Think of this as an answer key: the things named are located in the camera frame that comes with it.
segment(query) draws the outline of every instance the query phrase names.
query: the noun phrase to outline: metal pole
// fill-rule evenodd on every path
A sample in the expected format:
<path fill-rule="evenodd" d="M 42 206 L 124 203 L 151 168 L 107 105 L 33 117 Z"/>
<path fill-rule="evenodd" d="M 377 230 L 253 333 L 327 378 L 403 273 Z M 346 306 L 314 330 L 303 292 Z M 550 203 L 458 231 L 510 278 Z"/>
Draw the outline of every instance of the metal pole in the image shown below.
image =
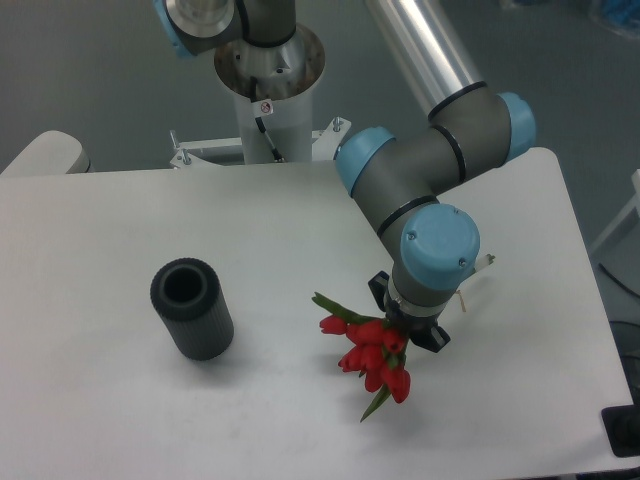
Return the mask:
<path fill-rule="evenodd" d="M 425 113 L 481 81 L 437 0 L 366 0 Z"/>

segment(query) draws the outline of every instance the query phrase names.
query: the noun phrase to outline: cylinder opening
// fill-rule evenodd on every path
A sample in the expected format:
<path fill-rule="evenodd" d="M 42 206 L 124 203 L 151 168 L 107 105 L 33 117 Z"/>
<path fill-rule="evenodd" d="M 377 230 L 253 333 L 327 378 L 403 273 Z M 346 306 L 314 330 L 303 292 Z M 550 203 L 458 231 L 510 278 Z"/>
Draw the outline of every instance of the cylinder opening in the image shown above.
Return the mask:
<path fill-rule="evenodd" d="M 182 265 L 170 271 L 164 281 L 164 294 L 175 303 L 188 303 L 201 295 L 205 279 L 191 266 Z"/>

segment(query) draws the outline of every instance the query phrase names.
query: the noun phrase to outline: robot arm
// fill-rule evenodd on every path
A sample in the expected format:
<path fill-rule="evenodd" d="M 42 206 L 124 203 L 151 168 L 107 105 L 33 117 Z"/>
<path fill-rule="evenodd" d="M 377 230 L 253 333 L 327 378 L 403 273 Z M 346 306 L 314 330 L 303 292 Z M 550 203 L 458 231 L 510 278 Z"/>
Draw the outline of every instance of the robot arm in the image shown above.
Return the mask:
<path fill-rule="evenodd" d="M 394 260 L 370 286 L 378 306 L 412 341 L 437 352 L 449 341 L 437 319 L 473 272 L 478 228 L 437 195 L 500 167 L 535 142 L 529 106 L 494 95 L 437 0 L 367 0 L 411 89 L 427 131 L 398 142 L 382 127 L 341 149 L 342 181 Z"/>
<path fill-rule="evenodd" d="M 262 48 L 287 42 L 296 30 L 294 0 L 153 0 L 181 57 L 233 40 Z"/>
<path fill-rule="evenodd" d="M 369 283 L 378 306 L 415 344 L 437 352 L 449 341 L 438 317 L 473 272 L 480 249 L 473 220 L 437 196 L 525 153 L 535 142 L 535 120 L 517 95 L 491 93 L 437 0 L 365 1 L 429 128 L 405 142 L 382 127 L 364 130 L 342 147 L 336 166 L 394 260 L 391 276 L 381 272 Z M 296 28 L 294 0 L 154 3 L 178 49 L 197 54 L 239 40 L 233 58 L 227 55 L 229 71 L 220 68 L 226 47 L 216 69 L 252 102 L 259 92 L 276 92 L 274 100 L 298 95 L 324 68 L 321 48 L 315 69 L 304 58 L 316 55 L 295 53 L 309 51 L 312 42 L 296 47 L 307 29 Z"/>

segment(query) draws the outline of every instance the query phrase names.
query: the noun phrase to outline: black cylinder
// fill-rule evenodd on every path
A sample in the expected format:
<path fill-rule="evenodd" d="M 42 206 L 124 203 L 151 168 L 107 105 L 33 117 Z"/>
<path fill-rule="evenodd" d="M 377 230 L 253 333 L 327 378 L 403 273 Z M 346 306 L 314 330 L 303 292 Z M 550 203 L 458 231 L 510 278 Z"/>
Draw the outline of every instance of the black cylinder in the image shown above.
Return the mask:
<path fill-rule="evenodd" d="M 236 5 L 242 18 L 243 38 L 254 47 L 280 46 L 296 32 L 295 0 L 243 0 Z"/>
<path fill-rule="evenodd" d="M 151 282 L 151 303 L 185 357 L 209 360 L 233 339 L 233 322 L 220 281 L 202 260 L 180 258 Z"/>

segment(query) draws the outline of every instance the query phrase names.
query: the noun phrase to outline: black cable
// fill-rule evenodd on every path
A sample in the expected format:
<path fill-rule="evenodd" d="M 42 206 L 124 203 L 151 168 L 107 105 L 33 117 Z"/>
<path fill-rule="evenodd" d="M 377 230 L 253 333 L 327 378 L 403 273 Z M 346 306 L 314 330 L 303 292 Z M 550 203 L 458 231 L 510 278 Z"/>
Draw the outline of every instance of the black cable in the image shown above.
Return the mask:
<path fill-rule="evenodd" d="M 622 470 L 618 472 L 580 473 L 578 480 L 635 480 L 640 476 L 640 468 Z"/>
<path fill-rule="evenodd" d="M 246 40 L 249 37 L 249 14 L 244 0 L 236 0 L 236 7 L 240 15 L 240 23 L 242 23 L 242 38 Z"/>
<path fill-rule="evenodd" d="M 254 102 L 258 101 L 258 79 L 256 77 L 251 77 L 250 80 L 251 80 L 251 85 L 250 85 L 250 88 L 249 88 L 249 100 L 251 101 L 251 103 L 254 103 Z M 258 130 L 260 130 L 260 133 L 262 133 L 262 135 L 264 135 L 264 139 L 266 140 L 267 144 L 269 145 L 269 149 L 271 150 L 271 154 L 273 155 L 273 159 L 275 160 L 275 162 L 276 163 L 283 162 L 284 161 L 284 157 L 278 151 L 278 149 L 276 148 L 275 144 L 273 143 L 273 139 L 271 138 L 271 136 L 267 132 L 267 127 L 265 126 L 264 122 L 262 121 L 262 117 L 256 117 L 255 121 L 256 121 L 256 125 L 258 126 Z"/>
<path fill-rule="evenodd" d="M 613 281 L 613 283 L 618 285 L 621 289 L 623 289 L 625 292 L 627 292 L 632 297 L 640 299 L 640 294 L 638 294 L 637 292 L 634 292 L 629 287 L 627 287 L 624 283 L 622 283 L 620 280 L 618 280 L 609 270 L 607 270 L 607 267 L 605 267 L 602 263 L 598 263 L 598 267 L 600 267 L 600 270 L 602 270 L 602 272 L 607 277 L 609 277 Z"/>
<path fill-rule="evenodd" d="M 638 323 L 633 323 L 633 322 L 627 322 L 625 320 L 611 320 L 609 323 L 619 323 L 620 325 L 630 325 L 632 327 L 638 327 L 640 328 L 640 324 Z"/>

